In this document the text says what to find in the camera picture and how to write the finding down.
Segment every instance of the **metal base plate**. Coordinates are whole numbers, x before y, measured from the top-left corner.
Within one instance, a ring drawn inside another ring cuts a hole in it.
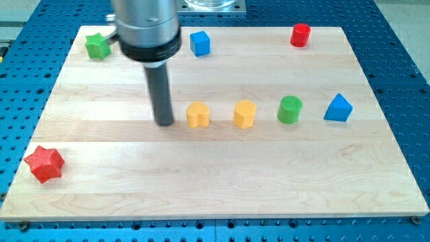
[[[226,7],[201,7],[186,0],[177,0],[177,12],[181,16],[195,15],[245,15],[247,5],[245,0],[236,0]]]

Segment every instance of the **blue block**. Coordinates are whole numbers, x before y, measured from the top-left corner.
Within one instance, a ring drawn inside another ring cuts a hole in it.
[[[210,53],[210,38],[205,31],[190,34],[190,48],[196,56]]]
[[[330,103],[324,115],[325,120],[346,122],[352,111],[352,105],[338,93]]]

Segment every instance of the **wooden board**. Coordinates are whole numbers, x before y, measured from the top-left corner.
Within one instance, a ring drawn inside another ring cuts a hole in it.
[[[189,34],[212,53],[196,58]],[[82,27],[25,156],[57,148],[63,177],[39,184],[21,163],[3,220],[144,220],[424,215],[429,209],[341,28],[313,28],[306,48],[291,28],[183,28],[168,63],[176,122],[151,116],[142,65],[120,54],[89,60]],[[348,123],[323,120],[334,96],[354,106]],[[299,122],[277,121],[285,95]],[[257,104],[255,125],[232,123],[234,104]],[[193,101],[210,107],[190,129]]]

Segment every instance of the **green star-shaped block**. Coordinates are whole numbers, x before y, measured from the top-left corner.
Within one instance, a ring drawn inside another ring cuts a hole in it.
[[[103,60],[111,53],[108,42],[100,33],[86,36],[86,39],[85,47],[87,47],[89,58],[100,58]]]

